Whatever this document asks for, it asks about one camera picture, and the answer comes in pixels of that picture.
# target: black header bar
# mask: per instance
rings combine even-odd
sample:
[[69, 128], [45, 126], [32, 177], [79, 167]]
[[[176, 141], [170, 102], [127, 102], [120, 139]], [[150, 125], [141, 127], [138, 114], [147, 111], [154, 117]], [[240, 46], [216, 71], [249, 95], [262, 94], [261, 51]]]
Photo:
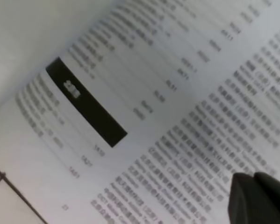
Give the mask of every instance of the black header bar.
[[127, 135], [60, 58], [48, 66], [46, 71], [60, 91], [111, 147]]

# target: black object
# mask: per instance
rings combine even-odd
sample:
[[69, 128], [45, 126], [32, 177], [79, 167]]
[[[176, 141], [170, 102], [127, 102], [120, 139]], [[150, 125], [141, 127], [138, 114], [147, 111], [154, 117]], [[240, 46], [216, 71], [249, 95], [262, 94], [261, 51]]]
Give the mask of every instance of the black object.
[[280, 182], [265, 173], [234, 174], [228, 212], [231, 224], [280, 224]]
[[[83, 86], [60, 58], [48, 66], [46, 71], [60, 91], [111, 147], [114, 147], [127, 135], [127, 132]], [[74, 96], [66, 85], [70, 85], [76, 90], [75, 92], [78, 92], [78, 95]]]

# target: open book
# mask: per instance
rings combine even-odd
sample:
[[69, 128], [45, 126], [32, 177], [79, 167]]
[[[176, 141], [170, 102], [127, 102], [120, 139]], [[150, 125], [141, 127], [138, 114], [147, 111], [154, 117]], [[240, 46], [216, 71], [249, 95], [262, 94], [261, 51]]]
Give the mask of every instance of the open book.
[[50, 224], [228, 224], [257, 171], [280, 180], [280, 0], [119, 1], [0, 107], [0, 172]]

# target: book page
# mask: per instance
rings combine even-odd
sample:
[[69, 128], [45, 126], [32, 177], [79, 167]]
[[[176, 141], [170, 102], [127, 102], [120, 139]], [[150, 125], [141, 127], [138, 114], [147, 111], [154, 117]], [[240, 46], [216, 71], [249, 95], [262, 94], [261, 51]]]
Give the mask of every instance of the book page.
[[280, 0], [127, 0], [0, 108], [0, 170], [50, 224], [228, 224], [280, 180]]

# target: tile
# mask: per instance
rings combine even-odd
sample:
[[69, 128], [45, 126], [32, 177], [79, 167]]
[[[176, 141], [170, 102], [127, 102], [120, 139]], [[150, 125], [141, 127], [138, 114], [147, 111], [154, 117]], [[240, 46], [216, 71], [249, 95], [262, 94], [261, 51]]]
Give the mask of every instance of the tile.
[[4, 181], [0, 182], [0, 224], [43, 224]]

